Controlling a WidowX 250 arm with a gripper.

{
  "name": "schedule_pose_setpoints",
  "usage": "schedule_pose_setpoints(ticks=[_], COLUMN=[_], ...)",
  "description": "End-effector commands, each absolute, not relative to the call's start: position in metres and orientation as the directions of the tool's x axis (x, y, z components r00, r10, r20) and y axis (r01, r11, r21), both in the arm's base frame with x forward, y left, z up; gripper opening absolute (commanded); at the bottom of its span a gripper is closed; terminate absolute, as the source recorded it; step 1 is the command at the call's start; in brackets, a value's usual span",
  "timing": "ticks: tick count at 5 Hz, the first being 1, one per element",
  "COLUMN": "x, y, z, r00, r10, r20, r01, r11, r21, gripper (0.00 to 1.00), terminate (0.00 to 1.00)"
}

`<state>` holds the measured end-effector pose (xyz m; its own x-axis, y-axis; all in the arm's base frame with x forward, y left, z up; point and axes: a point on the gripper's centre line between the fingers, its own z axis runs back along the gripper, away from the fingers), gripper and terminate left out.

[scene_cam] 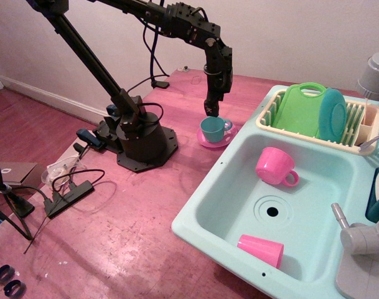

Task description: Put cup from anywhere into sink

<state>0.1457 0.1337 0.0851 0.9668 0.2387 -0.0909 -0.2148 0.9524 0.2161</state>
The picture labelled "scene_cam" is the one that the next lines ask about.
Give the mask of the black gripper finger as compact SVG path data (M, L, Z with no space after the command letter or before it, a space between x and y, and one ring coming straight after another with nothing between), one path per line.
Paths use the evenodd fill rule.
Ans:
M204 110L207 116L219 116L219 99L207 97L204 101Z

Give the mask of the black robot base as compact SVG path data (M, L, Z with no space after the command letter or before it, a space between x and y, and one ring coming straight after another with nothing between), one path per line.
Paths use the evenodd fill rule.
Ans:
M104 149L116 154L119 166L140 173L163 166L178 149L178 142L173 129L161 126L160 117L146 111L147 103L140 96L132 99L136 113L122 114L111 105L93 133Z

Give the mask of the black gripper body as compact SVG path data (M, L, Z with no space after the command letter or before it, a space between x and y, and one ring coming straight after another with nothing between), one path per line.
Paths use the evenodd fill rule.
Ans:
M229 93L232 87L232 49L224 46L207 47L205 49L206 64L204 72L207 76L208 102L223 100L225 93Z

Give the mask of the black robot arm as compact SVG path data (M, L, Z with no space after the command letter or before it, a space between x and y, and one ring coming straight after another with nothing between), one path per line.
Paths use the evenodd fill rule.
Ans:
M57 34L70 46L87 69L110 95L121 115L142 115L140 106L114 81L89 46L65 17L68 1L29 1L53 25ZM178 38L203 49L206 55L207 96L204 109L208 116L217 116L218 103L230 92L233 79L232 49L220 37L220 26L209 22L201 7L178 2L167 7L145 1L105 1L106 5L132 14L160 29L163 36Z

